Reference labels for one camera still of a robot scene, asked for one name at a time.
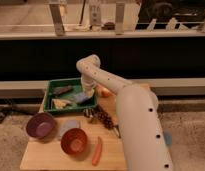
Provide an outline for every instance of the orange item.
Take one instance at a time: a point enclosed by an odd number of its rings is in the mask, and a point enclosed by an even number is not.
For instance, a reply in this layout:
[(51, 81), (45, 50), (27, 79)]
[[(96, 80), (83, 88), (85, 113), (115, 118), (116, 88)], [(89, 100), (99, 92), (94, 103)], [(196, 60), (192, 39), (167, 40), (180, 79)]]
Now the orange item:
[(107, 88), (101, 86), (101, 85), (98, 85), (97, 86), (97, 93), (100, 97), (110, 97), (112, 95), (112, 92), (110, 90), (108, 90)]
[(73, 128), (63, 135), (61, 148), (66, 154), (78, 155), (85, 150), (87, 141), (87, 135), (82, 129)]
[(101, 153), (102, 153), (102, 138), (98, 137), (98, 142), (97, 142), (97, 146), (95, 148), (95, 152), (94, 155), (92, 157), (92, 165), (96, 166), (99, 161), (100, 161), (100, 157), (101, 157)]

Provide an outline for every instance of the red object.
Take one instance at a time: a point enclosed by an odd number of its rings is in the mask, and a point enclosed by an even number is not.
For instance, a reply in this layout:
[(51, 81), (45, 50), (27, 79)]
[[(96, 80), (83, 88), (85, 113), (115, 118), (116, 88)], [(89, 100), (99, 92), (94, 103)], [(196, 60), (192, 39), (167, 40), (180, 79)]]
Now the red object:
[(94, 151), (94, 155), (92, 157), (93, 166), (96, 166), (100, 161), (101, 153), (102, 153), (102, 145), (103, 145), (102, 138), (98, 137), (97, 145)]
[(87, 141), (87, 135), (82, 129), (73, 128), (63, 135), (61, 148), (66, 154), (78, 155), (85, 150)]
[(27, 123), (26, 132), (34, 138), (47, 136), (54, 128), (56, 122), (49, 113), (37, 113)]

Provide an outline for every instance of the cable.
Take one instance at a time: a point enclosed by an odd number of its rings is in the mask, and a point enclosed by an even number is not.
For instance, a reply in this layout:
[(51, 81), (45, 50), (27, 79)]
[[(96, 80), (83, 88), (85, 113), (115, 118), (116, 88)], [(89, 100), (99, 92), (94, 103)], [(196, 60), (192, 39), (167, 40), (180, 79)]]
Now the cable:
[(79, 25), (82, 25), (82, 23), (83, 23), (85, 4), (86, 4), (86, 0), (83, 0), (83, 6), (82, 6), (81, 15), (80, 15), (80, 23), (79, 23)]

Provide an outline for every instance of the carrot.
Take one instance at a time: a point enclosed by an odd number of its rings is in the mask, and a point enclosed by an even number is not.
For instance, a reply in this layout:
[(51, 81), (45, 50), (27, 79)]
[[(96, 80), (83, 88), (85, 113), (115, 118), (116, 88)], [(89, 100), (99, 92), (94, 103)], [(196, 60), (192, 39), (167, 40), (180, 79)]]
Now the carrot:
[(98, 137), (98, 142), (94, 151), (94, 155), (92, 157), (92, 165), (96, 166), (99, 161), (100, 161), (100, 157), (101, 157), (101, 153), (102, 153), (102, 138)]

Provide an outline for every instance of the purple bowl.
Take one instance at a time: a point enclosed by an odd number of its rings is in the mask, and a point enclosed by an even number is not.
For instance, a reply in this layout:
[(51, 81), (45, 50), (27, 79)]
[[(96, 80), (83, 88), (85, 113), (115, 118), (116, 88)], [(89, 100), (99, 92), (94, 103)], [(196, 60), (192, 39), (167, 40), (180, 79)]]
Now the purple bowl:
[(56, 122), (49, 113), (37, 113), (27, 123), (26, 132), (30, 137), (43, 138), (54, 128)]

